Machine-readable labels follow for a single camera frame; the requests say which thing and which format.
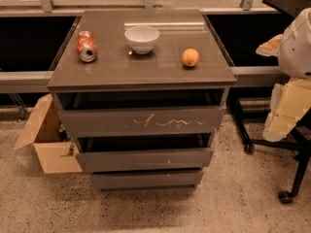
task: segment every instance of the open cardboard box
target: open cardboard box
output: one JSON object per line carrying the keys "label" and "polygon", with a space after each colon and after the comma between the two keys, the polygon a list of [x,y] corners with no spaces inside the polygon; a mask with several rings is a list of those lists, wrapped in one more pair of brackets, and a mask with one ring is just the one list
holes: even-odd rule
{"label": "open cardboard box", "polygon": [[47,174],[80,173],[82,169],[75,157],[77,147],[72,152],[71,141],[60,141],[58,130],[61,122],[57,112],[50,94],[40,98],[17,139],[15,150],[33,144]]}

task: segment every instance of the drawer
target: drawer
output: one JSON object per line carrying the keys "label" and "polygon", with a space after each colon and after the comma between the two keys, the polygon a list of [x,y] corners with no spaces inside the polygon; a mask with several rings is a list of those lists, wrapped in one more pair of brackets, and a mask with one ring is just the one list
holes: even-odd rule
{"label": "drawer", "polygon": [[61,110],[105,110],[186,106],[220,106],[228,87],[169,90],[120,90],[55,93]]}
{"label": "drawer", "polygon": [[214,132],[224,113],[225,106],[61,111],[59,117],[69,135],[80,138]]}
{"label": "drawer", "polygon": [[193,187],[202,180],[200,170],[115,173],[92,175],[92,184],[103,191],[143,188]]}
{"label": "drawer", "polygon": [[212,156],[211,149],[108,151],[76,154],[85,173],[203,168],[209,166]]}
{"label": "drawer", "polygon": [[211,134],[104,137],[79,139],[76,158],[86,173],[203,168],[213,151]]}

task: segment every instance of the soda can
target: soda can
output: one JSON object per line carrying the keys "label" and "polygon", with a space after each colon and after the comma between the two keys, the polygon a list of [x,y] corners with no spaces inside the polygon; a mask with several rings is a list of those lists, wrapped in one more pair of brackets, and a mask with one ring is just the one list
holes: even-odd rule
{"label": "soda can", "polygon": [[77,38],[77,52],[84,62],[91,62],[96,58],[97,49],[94,36],[89,31],[81,31]]}

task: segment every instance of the cabinet top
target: cabinet top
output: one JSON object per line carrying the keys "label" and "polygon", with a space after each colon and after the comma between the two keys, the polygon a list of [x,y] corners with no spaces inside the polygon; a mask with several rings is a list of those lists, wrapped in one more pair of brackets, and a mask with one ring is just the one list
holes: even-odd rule
{"label": "cabinet top", "polygon": [[[150,25],[160,35],[148,54],[129,54],[124,32],[131,26]],[[77,53],[78,33],[90,31],[97,45],[93,62]],[[185,68],[182,54],[196,49],[193,68]],[[205,20],[198,10],[124,10],[85,12],[79,21],[48,88],[55,90],[109,90],[171,85],[229,85],[236,81]]]}

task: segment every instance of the gray cabinet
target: gray cabinet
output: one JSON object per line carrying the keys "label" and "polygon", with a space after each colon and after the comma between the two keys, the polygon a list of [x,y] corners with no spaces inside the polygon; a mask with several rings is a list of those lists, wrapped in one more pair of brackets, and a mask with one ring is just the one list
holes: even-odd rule
{"label": "gray cabinet", "polygon": [[[145,55],[129,55],[123,36],[137,23],[160,31]],[[96,40],[88,64],[75,50],[81,30]],[[192,69],[181,58],[188,48],[200,53]],[[142,10],[85,12],[48,87],[82,170],[95,187],[119,190],[196,187],[234,82],[199,11]]]}

